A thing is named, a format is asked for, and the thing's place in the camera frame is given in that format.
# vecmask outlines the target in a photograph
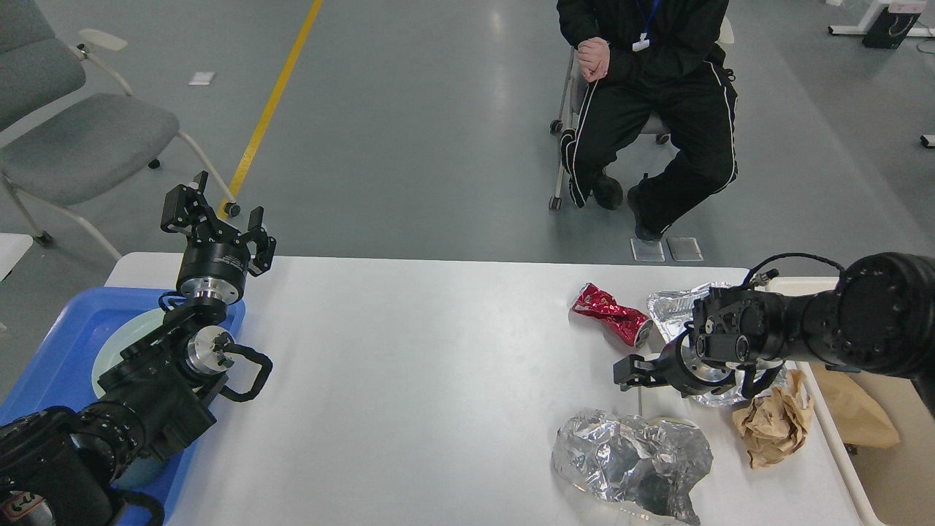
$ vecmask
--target white stripe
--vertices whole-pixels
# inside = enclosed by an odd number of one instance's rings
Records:
[[[565,145],[565,164],[566,164],[566,166],[568,166],[568,167],[571,166],[571,164],[570,164],[570,162],[569,162],[570,155],[568,154],[568,152],[569,152],[571,146],[572,146],[574,143],[575,143],[575,141],[574,141],[574,139],[573,139],[573,140],[570,140],[570,141],[568,142],[568,144]]]
[[[717,71],[714,70],[714,64],[705,61],[708,66],[711,67],[711,73],[714,74],[714,78],[717,80],[717,85],[721,86],[724,89],[724,105],[727,107],[727,129],[730,130],[730,177],[727,178],[727,182],[724,183],[724,186],[718,188],[714,193],[717,194],[721,190],[727,188],[728,184],[734,182],[737,177],[737,151],[734,148],[734,122],[730,119],[730,102],[727,99],[727,86],[721,82],[721,78],[717,76]]]
[[[572,144],[575,145],[575,149],[574,149],[574,153],[571,155],[571,180],[575,182],[575,189],[578,190],[578,195],[581,196],[582,201],[586,201],[587,197],[584,195],[584,193],[582,193],[582,189],[578,185],[578,174],[575,173],[575,161],[578,159],[578,144],[581,142],[582,129],[584,127],[584,119],[587,117],[588,109],[591,108],[591,99],[594,98],[594,92],[597,91],[598,82],[600,82],[600,80],[595,80],[593,84],[588,86],[589,91],[584,93],[584,102],[582,103],[582,115],[581,115],[581,119],[578,120],[578,133],[575,134],[575,140],[572,141]]]

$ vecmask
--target blue tray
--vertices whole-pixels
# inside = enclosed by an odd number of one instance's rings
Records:
[[[96,401],[91,388],[91,368],[97,352],[124,323],[158,308],[157,300],[164,292],[162,289],[101,286],[85,290],[69,301],[16,386],[0,405],[0,424],[52,405],[78,411]],[[227,319],[221,323],[235,338],[245,312],[243,302],[231,305]],[[197,445],[195,442],[169,459],[163,472],[150,484],[135,488],[159,499],[166,519],[179,499]],[[148,513],[131,506],[118,524],[145,525],[147,520]]]

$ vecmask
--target crumpled aluminum foil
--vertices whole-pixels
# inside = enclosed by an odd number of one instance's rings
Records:
[[[695,300],[700,300],[708,296],[708,293],[711,291],[711,287],[726,288],[729,286],[733,285],[723,282],[715,282],[698,285],[691,290],[664,291],[650,294],[649,298],[646,299],[646,307],[649,311],[649,317],[652,318],[653,323],[659,327],[659,332],[662,333],[662,337],[666,340],[666,342],[671,342],[685,330],[685,322],[691,321],[692,307],[695,305]],[[773,382],[774,386],[788,387],[788,383],[785,380],[786,371],[787,369],[783,367],[783,369],[779,372],[779,375],[776,377],[776,381]],[[762,373],[758,373],[756,378],[759,379],[761,374]],[[757,395],[757,398],[760,396],[767,396],[769,394],[770,390],[766,389]],[[729,407],[735,403],[746,401],[746,399],[741,396],[740,386],[736,386],[730,391],[719,395],[705,393],[703,395],[689,398],[709,407]]]
[[[765,371],[757,372],[754,380],[759,380],[760,376],[762,376],[764,372]],[[789,369],[786,366],[783,366],[783,368],[779,370],[779,375],[776,376],[776,379],[772,381],[771,385],[788,390],[789,381],[786,378],[788,373]],[[715,395],[711,393],[705,393],[703,395],[692,396],[689,398],[693,399],[695,402],[700,403],[701,405],[707,405],[708,407],[730,407],[735,403],[748,402],[747,399],[741,396],[741,386],[739,383],[742,379],[743,373],[737,373],[738,385],[723,394]],[[764,389],[761,393],[754,396],[754,398],[769,396],[770,393],[772,393],[772,390]]]
[[[695,300],[708,296],[711,287],[727,288],[731,284],[715,282],[698,285],[691,290],[664,291],[650,294],[646,299],[649,317],[659,327],[666,343],[675,340],[685,330],[685,322],[692,319]]]
[[[576,488],[622,510],[655,515],[656,524],[698,526],[688,492],[711,470],[713,455],[701,430],[689,424],[586,409],[558,432],[555,471]]]

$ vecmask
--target robotic arm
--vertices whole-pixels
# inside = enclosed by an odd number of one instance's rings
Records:
[[[77,413],[50,407],[0,426],[0,524],[111,525],[128,504],[149,508],[151,524],[162,524],[158,501],[113,481],[137,458],[165,460],[188,447],[216,422],[208,406],[218,394],[246,402],[263,389],[272,361],[217,324],[242,298],[246,273],[269,270],[276,240],[263,228],[262,208],[244,233],[219,220],[205,201],[207,177],[203,171],[195,187],[180,184],[165,196],[162,229],[188,238],[177,290],[160,298],[162,325],[100,376],[106,394]],[[245,393],[225,385],[231,355],[260,365]]]
[[[754,290],[778,275],[755,274],[769,261],[742,285],[712,288],[697,300],[693,321],[659,358],[630,355],[614,364],[614,383],[718,394],[742,372],[741,393],[753,398],[785,360],[803,360],[909,378],[935,416],[935,259],[884,253],[847,269],[830,262],[841,271],[834,290],[798,297]]]

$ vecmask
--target clasped hands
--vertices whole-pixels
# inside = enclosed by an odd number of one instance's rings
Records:
[[[607,77],[611,65],[611,46],[601,37],[588,38],[578,44],[578,64],[589,83]]]

